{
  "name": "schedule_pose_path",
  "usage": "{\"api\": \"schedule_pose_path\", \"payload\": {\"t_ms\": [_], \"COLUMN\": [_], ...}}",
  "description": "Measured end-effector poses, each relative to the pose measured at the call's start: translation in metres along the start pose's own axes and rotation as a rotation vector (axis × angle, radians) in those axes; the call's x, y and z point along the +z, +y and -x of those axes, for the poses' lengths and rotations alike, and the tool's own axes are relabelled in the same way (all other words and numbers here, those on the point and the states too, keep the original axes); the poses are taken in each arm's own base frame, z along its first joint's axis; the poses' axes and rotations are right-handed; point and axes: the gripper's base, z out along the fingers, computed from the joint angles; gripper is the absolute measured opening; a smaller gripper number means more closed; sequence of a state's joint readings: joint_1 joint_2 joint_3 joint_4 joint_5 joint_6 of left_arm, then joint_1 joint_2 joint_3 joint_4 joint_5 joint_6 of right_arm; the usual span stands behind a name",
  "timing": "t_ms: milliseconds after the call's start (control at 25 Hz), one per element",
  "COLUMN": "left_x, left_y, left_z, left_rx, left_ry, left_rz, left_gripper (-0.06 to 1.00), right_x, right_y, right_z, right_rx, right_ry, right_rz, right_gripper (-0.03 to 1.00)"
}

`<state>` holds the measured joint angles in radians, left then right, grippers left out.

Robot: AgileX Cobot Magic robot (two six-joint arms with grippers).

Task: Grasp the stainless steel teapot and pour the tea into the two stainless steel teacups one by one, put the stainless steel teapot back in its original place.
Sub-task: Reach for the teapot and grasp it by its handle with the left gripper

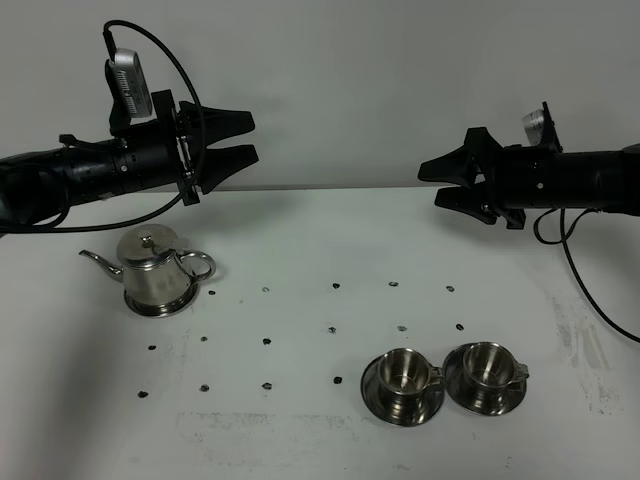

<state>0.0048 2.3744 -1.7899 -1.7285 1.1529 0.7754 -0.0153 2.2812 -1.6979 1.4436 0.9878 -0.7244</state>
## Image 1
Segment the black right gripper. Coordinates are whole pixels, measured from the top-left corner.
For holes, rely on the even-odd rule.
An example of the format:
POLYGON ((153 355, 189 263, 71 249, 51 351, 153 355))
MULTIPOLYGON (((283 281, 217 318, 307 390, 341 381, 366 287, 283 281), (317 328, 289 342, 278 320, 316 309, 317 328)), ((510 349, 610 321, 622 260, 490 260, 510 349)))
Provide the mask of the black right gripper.
POLYGON ((439 189, 435 205, 483 223, 495 223, 498 214, 509 230, 524 228, 527 209, 558 206, 557 168, 563 147, 548 104, 539 109, 544 110, 545 128, 537 146, 502 148, 486 127, 473 127, 461 147, 423 162, 417 175, 420 181, 457 185, 439 189), (487 182, 476 183, 477 176, 487 176, 489 170, 487 182))

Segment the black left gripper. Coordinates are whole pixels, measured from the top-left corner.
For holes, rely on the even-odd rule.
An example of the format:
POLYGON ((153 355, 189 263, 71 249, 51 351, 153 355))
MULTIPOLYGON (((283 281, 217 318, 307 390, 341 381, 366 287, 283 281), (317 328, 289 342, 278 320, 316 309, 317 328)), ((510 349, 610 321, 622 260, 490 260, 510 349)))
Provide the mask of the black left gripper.
MULTIPOLYGON (((112 154, 119 183, 125 193, 133 193, 170 184, 179 189, 186 187, 194 173, 188 161, 179 153, 178 127, 180 120, 174 98, 169 90, 151 94, 156 118, 131 124, 119 104, 114 104, 109 117, 112 136, 120 145, 112 154)), ((255 122, 249 111, 201 108, 179 102, 179 114, 189 146, 206 147, 222 140, 248 134, 255 130, 255 122)), ((204 166, 197 175, 197 186, 204 195, 211 193, 229 177, 259 160, 252 144, 222 149, 206 149, 204 166)))

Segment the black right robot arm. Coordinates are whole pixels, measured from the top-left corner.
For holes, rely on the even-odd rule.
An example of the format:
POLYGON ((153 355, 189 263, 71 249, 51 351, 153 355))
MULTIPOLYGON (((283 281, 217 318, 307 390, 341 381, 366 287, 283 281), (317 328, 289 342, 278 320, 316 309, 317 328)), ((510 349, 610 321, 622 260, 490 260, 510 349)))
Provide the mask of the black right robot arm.
POLYGON ((546 103, 522 118, 529 144, 502 146, 484 127, 463 145, 421 164, 418 179, 445 183, 435 205, 487 225, 502 217, 525 226, 529 209, 591 209, 639 214, 639 146, 565 153, 546 103))

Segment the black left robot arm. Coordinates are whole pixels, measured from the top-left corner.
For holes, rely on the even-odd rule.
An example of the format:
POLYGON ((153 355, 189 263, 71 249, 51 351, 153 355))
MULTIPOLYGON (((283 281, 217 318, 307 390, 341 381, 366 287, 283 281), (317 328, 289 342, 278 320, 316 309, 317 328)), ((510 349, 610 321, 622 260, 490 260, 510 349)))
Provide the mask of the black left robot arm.
POLYGON ((89 143, 62 135, 61 148, 1 161, 1 230, 46 232, 71 207, 174 184, 187 191, 184 203, 258 160, 251 144, 215 148, 250 133, 248 111, 197 108, 155 92, 153 120, 115 129, 109 140, 89 143))

